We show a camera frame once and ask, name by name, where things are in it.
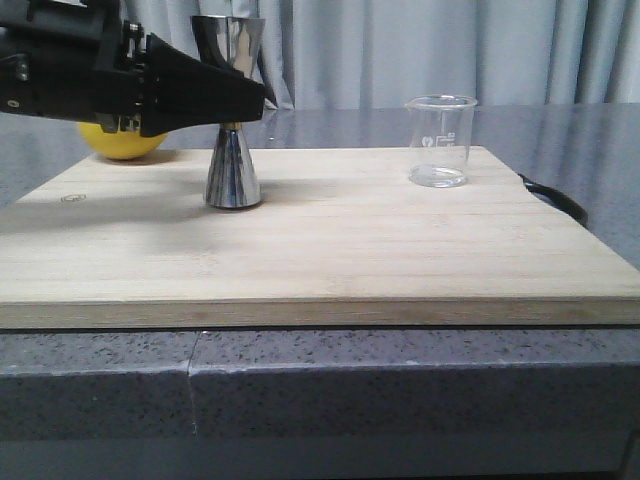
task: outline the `yellow lemon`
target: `yellow lemon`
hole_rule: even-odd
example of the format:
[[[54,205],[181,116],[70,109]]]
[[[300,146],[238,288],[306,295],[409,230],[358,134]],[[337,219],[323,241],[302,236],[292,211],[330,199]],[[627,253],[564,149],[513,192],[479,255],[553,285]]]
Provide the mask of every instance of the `yellow lemon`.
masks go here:
[[[160,145],[167,134],[141,137],[140,132],[104,133],[95,123],[78,123],[80,135],[92,149],[107,158],[129,160],[141,157]]]

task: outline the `gray countertop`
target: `gray countertop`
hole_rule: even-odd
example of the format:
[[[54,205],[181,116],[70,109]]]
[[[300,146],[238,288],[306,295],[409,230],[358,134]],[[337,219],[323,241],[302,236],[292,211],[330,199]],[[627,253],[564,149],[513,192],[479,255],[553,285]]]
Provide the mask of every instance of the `gray countertop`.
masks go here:
[[[573,197],[589,229],[640,268],[638,125],[640,105],[484,107],[473,143]],[[253,148],[404,146],[408,117],[267,111],[245,130]],[[215,134],[173,132],[161,148],[211,148]],[[0,207],[89,153],[69,123],[2,115],[0,135]],[[0,333],[0,464],[12,465],[0,479],[17,478],[31,465],[24,452],[42,445],[61,449],[52,464],[81,450],[99,463],[141,439],[193,468],[149,478],[614,470],[637,429],[640,327]],[[398,439],[423,447],[386,449],[396,460],[382,465],[374,452]],[[460,454],[460,441],[494,461],[442,460]],[[203,445],[232,445],[253,467],[228,456],[209,464]],[[272,461],[300,456],[301,445],[324,453]],[[500,454],[509,449],[519,460]],[[64,475],[102,478],[64,465]],[[57,478],[30,468],[32,478]]]

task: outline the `curtain fold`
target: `curtain fold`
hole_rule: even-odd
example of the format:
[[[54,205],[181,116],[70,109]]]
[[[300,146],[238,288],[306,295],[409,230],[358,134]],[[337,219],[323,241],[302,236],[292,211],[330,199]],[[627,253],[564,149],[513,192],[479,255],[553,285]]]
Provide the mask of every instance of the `curtain fold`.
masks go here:
[[[640,101],[640,0],[124,0],[197,57],[189,16],[266,19],[268,106],[392,108],[437,92],[481,105]]]

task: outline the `bamboo board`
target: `bamboo board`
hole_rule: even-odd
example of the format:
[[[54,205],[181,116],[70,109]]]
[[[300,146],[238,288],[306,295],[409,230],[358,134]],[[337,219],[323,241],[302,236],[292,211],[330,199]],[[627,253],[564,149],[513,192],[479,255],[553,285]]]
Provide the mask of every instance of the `bamboo board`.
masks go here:
[[[90,156],[0,211],[0,328],[640,323],[640,273],[487,150],[254,150],[264,203],[203,205],[210,151]]]

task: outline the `stainless steel jigger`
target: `stainless steel jigger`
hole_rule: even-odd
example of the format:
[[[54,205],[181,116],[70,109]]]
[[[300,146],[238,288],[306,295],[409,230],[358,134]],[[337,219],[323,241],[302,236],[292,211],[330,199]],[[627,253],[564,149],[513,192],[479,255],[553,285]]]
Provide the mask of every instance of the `stainless steel jigger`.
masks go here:
[[[192,16],[191,27],[202,62],[239,70],[251,78],[258,60],[263,19]],[[204,199],[213,207],[230,209],[260,203],[260,184],[240,122],[220,124]]]

